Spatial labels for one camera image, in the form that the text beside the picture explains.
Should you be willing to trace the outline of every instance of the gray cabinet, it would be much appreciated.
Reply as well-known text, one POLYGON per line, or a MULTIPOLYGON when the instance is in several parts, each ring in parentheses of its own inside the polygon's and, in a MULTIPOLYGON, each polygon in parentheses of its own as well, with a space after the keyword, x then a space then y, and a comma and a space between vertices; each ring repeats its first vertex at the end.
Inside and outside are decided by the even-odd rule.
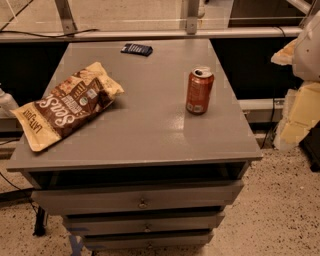
POLYGON ((70 44, 49 88, 100 60, 126 93, 44 152, 23 136, 8 163, 92 250, 208 243, 261 159, 209 40, 140 43, 153 47, 148 58, 121 54, 125 42, 70 44), (208 112, 194 116, 186 81, 199 63, 215 82, 208 112))

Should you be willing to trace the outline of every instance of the terrazzo floor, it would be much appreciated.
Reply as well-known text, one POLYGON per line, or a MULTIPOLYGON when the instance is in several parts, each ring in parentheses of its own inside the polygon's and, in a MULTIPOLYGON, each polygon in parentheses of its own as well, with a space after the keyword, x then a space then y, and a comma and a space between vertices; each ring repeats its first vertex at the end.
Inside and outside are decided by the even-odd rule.
MULTIPOLYGON (((320 173, 310 171, 302 149, 263 149, 264 158, 253 162, 243 177, 245 187, 209 244, 149 250, 99 252, 99 256, 260 256, 320 255, 320 173)), ((21 188, 30 185, 19 174, 0 170, 21 188)), ((15 190, 0 177, 0 193, 15 190)), ((29 203, 0 208, 0 256, 91 255, 62 226, 62 218, 49 216, 47 234, 33 236, 35 212, 29 203)))

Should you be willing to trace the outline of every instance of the soda can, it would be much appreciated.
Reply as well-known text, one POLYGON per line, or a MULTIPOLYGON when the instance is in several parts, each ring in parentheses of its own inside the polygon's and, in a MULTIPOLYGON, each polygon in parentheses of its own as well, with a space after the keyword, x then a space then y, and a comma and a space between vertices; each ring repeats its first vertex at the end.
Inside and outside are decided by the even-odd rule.
POLYGON ((197 67, 189 75, 186 109, 195 115, 208 110, 214 76, 209 67, 197 67))

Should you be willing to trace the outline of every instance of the drawer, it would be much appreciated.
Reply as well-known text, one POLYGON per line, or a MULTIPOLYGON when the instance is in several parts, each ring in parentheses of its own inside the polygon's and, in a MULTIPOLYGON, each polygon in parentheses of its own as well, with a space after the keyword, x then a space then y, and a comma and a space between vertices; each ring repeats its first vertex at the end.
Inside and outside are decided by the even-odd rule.
POLYGON ((143 211, 232 204, 241 180, 34 191, 32 198, 51 215, 143 211))
POLYGON ((196 208, 192 211, 180 209, 65 217, 63 224, 71 234, 87 236, 213 229, 223 218, 223 212, 196 208))
POLYGON ((85 237, 83 244, 93 251, 109 249, 130 249, 145 248, 153 249, 156 247, 176 246, 176 245, 205 245, 211 241, 213 232, 174 232, 164 234, 148 235, 119 235, 119 236, 98 236, 85 237))
POLYGON ((237 180, 246 162, 136 166, 108 169, 81 169, 30 172, 45 189, 76 189, 121 185, 147 185, 188 181, 237 180))

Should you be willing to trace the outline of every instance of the chip bag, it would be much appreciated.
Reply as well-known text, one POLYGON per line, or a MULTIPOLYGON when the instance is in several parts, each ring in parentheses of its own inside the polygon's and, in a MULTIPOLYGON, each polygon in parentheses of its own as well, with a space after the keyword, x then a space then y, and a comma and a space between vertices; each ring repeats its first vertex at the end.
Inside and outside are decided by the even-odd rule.
POLYGON ((101 63, 73 74, 48 96, 11 112, 22 125, 30 148, 41 151, 72 134, 123 93, 101 63))

